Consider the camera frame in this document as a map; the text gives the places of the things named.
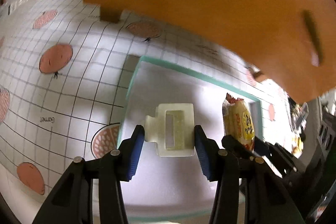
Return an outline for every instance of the teal border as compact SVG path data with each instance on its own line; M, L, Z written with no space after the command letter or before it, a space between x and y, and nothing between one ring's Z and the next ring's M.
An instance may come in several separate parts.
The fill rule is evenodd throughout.
M161 60L161 59L156 59L156 58L152 58L152 57L148 57L148 56L142 56L139 59L139 62L135 68L135 71L133 73L131 82L129 84L129 88L126 94L126 104L125 107L127 107L128 105L128 100L129 100L129 95L130 95L130 91L131 88L133 86L135 77L137 76L137 72L140 68L140 63L141 62L147 62L147 63L151 63L153 65L157 65L163 68L167 68L167 69L172 69L181 73L184 73L186 75L198 78L200 80L203 80L205 82L220 86L224 89L230 90L232 92L235 92L241 96L247 97L250 100L253 100L254 102L256 102L258 104L258 134L256 134L258 136L258 138L262 139L263 136L263 120L262 120L262 116L261 116L261 101L259 98L247 93L246 91L240 90L232 85L229 85L225 82L221 82L213 77L204 75L200 72L191 70L191 69L187 69L185 67L181 67L179 65L170 63L168 61L165 60ZM117 141L117 147L119 147L120 143L121 143L121 132L122 132L122 128L123 128L123 124L124 121L121 122L120 128L119 128L119 134L118 134L118 141ZM189 218L189 217L196 217L196 216L200 216L200 215L205 215L211 213L211 209L208 211L202 211L202 212L197 212L197 213L190 213L190 214L186 214L186 215L177 215L177 216L167 216L167 217L154 217L154 218L138 218L138 217L129 217L128 220L129 221L142 221L142 222L153 222L153 221L168 221L168 220L178 220L178 219L182 219L182 218Z

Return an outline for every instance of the yellow snack wrapper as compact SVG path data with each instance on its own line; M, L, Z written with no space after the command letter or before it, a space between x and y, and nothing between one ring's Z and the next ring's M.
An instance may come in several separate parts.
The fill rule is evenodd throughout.
M232 135L246 149L254 149L254 127L251 114L243 99L226 94L222 107L225 135Z

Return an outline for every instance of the silver screw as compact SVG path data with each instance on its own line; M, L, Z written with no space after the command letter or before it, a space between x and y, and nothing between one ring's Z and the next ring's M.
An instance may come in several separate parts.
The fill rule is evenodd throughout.
M227 151L225 149L219 149L218 150L218 155L227 156Z
M258 164L263 164L265 161L264 161L264 159L261 158L261 157L256 157L256 158L255 158L255 162L258 163Z
M110 152L110 154L111 154L112 156L118 156L118 155L120 154L120 150L118 150L118 149L113 149L113 150Z
M77 157L73 158L73 162L76 163L76 164L80 163L82 160L83 160L83 158L81 156L77 156Z

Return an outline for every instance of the rectangular slot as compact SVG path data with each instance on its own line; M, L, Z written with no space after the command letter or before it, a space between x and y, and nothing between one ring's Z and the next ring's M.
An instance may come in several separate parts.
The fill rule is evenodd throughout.
M166 112L166 149L174 147L174 115Z

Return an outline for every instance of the yellow label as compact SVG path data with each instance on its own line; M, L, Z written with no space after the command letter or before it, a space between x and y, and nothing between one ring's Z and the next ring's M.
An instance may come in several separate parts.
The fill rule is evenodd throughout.
M245 140L252 140L254 138L254 127L251 115L248 110L243 111L243 134Z

